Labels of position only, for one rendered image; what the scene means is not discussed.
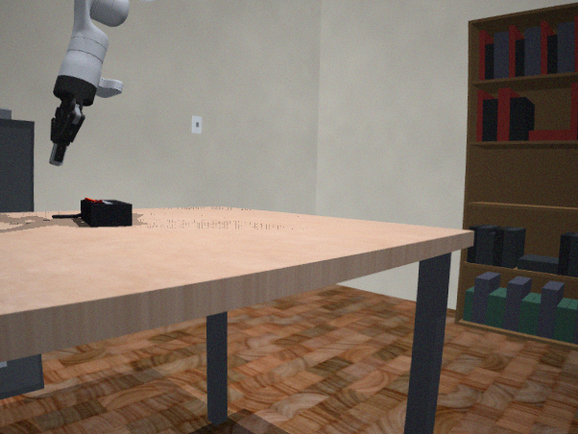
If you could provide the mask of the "black power strip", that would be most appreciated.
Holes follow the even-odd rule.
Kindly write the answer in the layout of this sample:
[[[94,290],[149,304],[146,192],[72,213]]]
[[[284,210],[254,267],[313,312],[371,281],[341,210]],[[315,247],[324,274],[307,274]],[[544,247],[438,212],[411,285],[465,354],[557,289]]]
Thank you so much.
[[[79,218],[93,228],[132,226],[132,204],[116,200],[81,200],[81,213],[72,215],[53,215],[53,219]],[[111,205],[114,204],[114,205]]]

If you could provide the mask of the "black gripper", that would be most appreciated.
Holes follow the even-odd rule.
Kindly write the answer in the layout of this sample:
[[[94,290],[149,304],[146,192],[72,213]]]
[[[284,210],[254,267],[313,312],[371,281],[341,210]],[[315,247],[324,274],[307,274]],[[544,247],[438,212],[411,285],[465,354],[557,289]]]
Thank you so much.
[[[66,146],[74,141],[85,120],[85,115],[81,113],[82,103],[84,107],[91,106],[96,90],[95,85],[85,80],[66,75],[57,77],[53,93],[60,98],[61,104],[56,109],[56,118],[51,120],[51,141],[55,144],[49,159],[50,164],[63,165]]]

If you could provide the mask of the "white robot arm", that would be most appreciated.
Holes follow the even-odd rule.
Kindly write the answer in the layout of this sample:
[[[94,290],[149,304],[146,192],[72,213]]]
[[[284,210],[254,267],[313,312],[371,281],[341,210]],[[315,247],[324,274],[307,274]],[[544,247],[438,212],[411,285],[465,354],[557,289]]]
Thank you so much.
[[[72,76],[95,85],[95,95],[102,98],[122,93],[121,81],[100,79],[108,36],[91,19],[117,27],[127,19],[129,10],[129,0],[74,0],[73,32],[58,76]]]

